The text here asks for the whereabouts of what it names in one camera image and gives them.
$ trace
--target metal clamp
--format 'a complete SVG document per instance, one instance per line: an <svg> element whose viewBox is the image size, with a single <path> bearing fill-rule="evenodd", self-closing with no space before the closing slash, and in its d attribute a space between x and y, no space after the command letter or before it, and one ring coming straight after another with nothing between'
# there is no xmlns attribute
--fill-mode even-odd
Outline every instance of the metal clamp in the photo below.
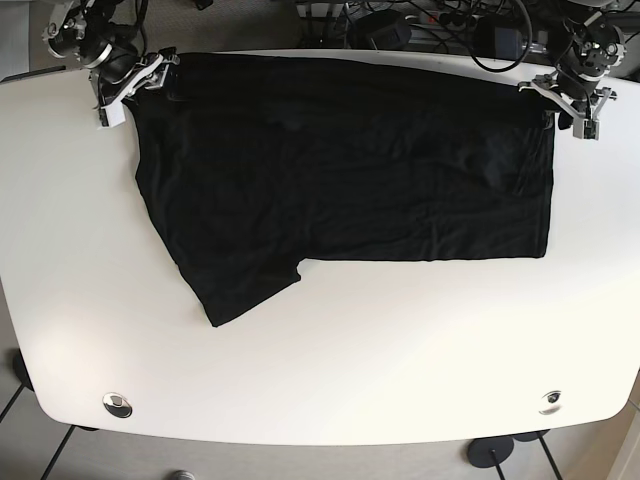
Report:
<svg viewBox="0 0 640 480"><path fill-rule="evenodd" d="M126 97L134 96L140 88L148 90L162 88L167 78L169 67L179 63L180 58L177 55L168 55L167 57L159 53L148 55L145 63L131 72L113 97L105 100L104 104L100 104L102 99L98 98L98 116L101 125L104 128L111 128L124 123L125 116L122 100Z"/></svg>
<svg viewBox="0 0 640 480"><path fill-rule="evenodd" d="M518 89L522 90L534 90L545 98L548 98L562 110L569 114L573 118L573 136L579 139L598 140L600 136L600 121L598 115L604 107L607 100L617 100L618 96L616 92L608 87L597 89L594 95L597 97L595 104L592 99L587 100L586 108L589 109L590 115L586 112L580 112L576 110L571 104L569 104L559 93L554 91L557 89L558 84L555 81L555 77L558 72L547 75L536 75L531 82L520 82Z"/></svg>

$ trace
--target black fabric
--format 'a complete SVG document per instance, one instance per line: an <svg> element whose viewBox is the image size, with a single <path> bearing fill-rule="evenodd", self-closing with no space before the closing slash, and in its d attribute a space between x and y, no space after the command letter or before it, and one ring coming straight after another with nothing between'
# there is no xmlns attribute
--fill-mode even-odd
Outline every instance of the black fabric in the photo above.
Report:
<svg viewBox="0 0 640 480"><path fill-rule="evenodd" d="M554 126L535 94L343 60L183 54L173 84L129 107L149 216L214 326L299 281L304 258L545 254Z"/></svg>

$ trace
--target white table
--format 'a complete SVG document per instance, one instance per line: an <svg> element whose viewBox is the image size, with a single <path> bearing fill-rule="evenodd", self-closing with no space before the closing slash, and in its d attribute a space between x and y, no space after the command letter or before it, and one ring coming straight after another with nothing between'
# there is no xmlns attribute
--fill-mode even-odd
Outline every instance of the white table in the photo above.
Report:
<svg viewBox="0 0 640 480"><path fill-rule="evenodd" d="M469 59L331 56L515 83ZM38 400L122 432L288 445L428 442L604 419L640 366L640 86L601 140L557 135L540 260L305 261L212 328L148 219L132 120L98 131L87 72L0 86L0 275ZM561 390L562 408L541 415ZM133 415L102 404L124 395Z"/></svg>

